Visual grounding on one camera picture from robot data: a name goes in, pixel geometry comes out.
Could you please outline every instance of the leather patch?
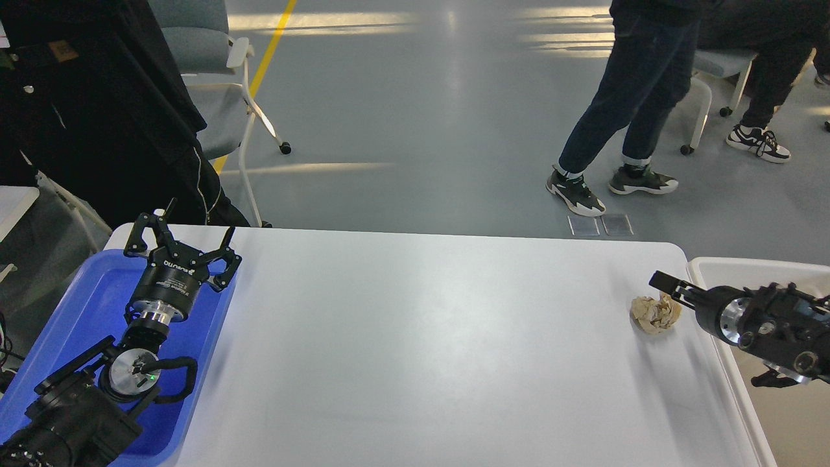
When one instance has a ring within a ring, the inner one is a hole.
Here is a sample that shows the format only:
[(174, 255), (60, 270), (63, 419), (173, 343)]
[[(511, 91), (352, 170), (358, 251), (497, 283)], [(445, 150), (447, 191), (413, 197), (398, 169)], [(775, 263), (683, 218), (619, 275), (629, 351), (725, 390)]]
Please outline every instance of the leather patch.
[(49, 42), (49, 48), (58, 63), (78, 58), (78, 52), (75, 52), (75, 49), (67, 41)]

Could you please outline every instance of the blue tray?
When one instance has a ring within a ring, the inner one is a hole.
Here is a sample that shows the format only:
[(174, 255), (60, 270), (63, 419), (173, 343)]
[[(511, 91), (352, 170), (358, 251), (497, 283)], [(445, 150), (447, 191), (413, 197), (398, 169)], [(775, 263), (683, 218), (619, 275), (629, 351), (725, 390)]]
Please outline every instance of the blue tray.
[[(0, 443), (28, 425), (24, 412), (37, 398), (35, 386), (107, 335), (115, 337), (116, 342), (121, 338), (127, 328), (124, 306), (146, 265), (142, 258), (126, 258), (120, 250), (107, 250), (81, 266), (8, 392), (0, 399)], [(235, 286), (234, 280), (222, 293), (215, 293), (203, 285), (190, 318), (171, 323), (169, 339), (162, 345), (159, 358), (191, 356), (198, 361), (193, 394), (184, 401), (153, 404), (145, 410), (138, 418), (144, 432), (110, 465), (154, 467), (182, 444)], [(159, 379), (162, 395), (178, 393), (184, 386), (184, 375), (184, 369), (163, 371)]]

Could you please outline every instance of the chair leg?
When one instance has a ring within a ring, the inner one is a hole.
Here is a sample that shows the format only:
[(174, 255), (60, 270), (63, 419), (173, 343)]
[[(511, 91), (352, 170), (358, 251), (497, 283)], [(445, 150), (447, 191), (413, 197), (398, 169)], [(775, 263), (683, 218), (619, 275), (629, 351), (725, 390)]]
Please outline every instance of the chair leg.
[(726, 107), (726, 111), (723, 109), (720, 110), (722, 116), (729, 116), (738, 108), (740, 98), (744, 95), (744, 88), (746, 87), (746, 81), (749, 79), (750, 71), (752, 71), (752, 61), (747, 63), (746, 68), (738, 76), (738, 82), (735, 83), (735, 92), (732, 93), (732, 100), (729, 103), (729, 107)]
[(242, 143), (239, 145), (239, 173), (242, 174), (242, 184), (245, 186), (248, 201), (251, 203), (251, 208), (254, 211), (256, 226), (262, 227), (262, 217), (259, 214), (259, 207), (256, 206), (256, 198), (254, 198), (254, 190), (251, 188), (251, 181), (248, 179), (248, 169), (245, 159), (248, 151), (248, 141), (251, 139), (251, 131), (253, 130), (255, 121), (256, 114), (251, 114), (248, 117), (248, 123), (245, 125), (245, 135), (242, 136)]
[(251, 88), (248, 85), (248, 57), (245, 57), (245, 60), (242, 61), (242, 88), (245, 91), (245, 101), (251, 107), (254, 114), (259, 117), (260, 121), (265, 126), (265, 129), (268, 130), (269, 134), (271, 134), (271, 137), (276, 140), (277, 145), (280, 146), (280, 152), (282, 154), (290, 154), (291, 145), (288, 144), (288, 141), (284, 141), (280, 138), (274, 129), (274, 125), (271, 124), (271, 121), (268, 120), (265, 112), (263, 112), (260, 106), (254, 101), (254, 96), (251, 95)]
[(706, 119), (709, 118), (709, 109), (712, 105), (712, 90), (709, 85), (697, 76), (691, 78), (691, 85), (701, 93), (701, 108), (697, 112), (697, 122), (695, 123), (695, 130), (691, 134), (691, 143), (680, 148), (683, 155), (695, 152), (697, 146), (700, 145), (703, 128), (706, 126)]
[(14, 264), (0, 264), (0, 283), (9, 273), (17, 271), (17, 266)]

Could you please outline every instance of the robotic arm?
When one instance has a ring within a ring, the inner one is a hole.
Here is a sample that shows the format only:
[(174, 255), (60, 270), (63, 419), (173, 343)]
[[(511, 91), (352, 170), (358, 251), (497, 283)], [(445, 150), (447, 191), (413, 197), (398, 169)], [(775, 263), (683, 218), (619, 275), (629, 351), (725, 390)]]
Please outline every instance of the robotic arm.
[[(242, 258), (230, 248), (233, 227), (219, 249), (208, 253), (175, 240), (164, 220), (174, 203), (161, 214), (141, 214), (124, 248), (126, 256), (146, 258), (147, 267), (126, 305), (128, 326), (121, 340), (115, 344), (114, 337), (105, 337), (35, 388), (39, 397), (26, 409), (32, 423), (0, 445), (0, 465), (109, 465), (141, 435), (136, 418), (144, 409), (181, 401), (193, 392), (196, 361), (189, 356), (159, 360), (159, 348), (170, 324), (188, 319), (202, 284), (221, 292)], [(149, 252), (141, 238), (145, 228), (153, 230), (158, 244)], [(220, 259), (224, 271), (211, 274), (208, 265)], [(160, 396), (162, 371), (181, 367), (187, 368), (185, 387)], [(134, 403), (128, 410), (119, 406), (128, 403)]]
[(703, 290), (660, 271), (649, 285), (695, 310), (704, 331), (764, 360), (769, 371), (752, 378), (753, 386), (830, 383), (830, 296), (813, 297), (794, 283)]

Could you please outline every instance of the yellow floor line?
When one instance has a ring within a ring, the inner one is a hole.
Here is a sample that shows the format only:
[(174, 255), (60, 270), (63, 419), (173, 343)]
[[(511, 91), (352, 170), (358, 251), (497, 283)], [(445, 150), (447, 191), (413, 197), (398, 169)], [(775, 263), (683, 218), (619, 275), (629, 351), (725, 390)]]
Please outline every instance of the yellow floor line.
[[(253, 81), (251, 81), (251, 97), (256, 96), (256, 92), (259, 91), (259, 86), (262, 84), (262, 80), (265, 79), (265, 74), (266, 72), (268, 72), (268, 66), (271, 64), (271, 60), (273, 60), (274, 58), (274, 52), (276, 52), (276, 47), (280, 45), (280, 39), (282, 39), (282, 32), (285, 31), (286, 26), (288, 25), (288, 20), (289, 18), (291, 18), (291, 12), (294, 11), (294, 6), (296, 4), (297, 0), (288, 0), (286, 10), (282, 12), (282, 16), (280, 16), (280, 22), (276, 24), (274, 34), (271, 36), (271, 42), (268, 44), (268, 48), (265, 50), (265, 54), (262, 55), (260, 65), (256, 69), (256, 75), (254, 75), (254, 79)], [(224, 169), (226, 162), (226, 155), (216, 159), (213, 162), (213, 168), (216, 170), (217, 174), (222, 173), (222, 169)]]

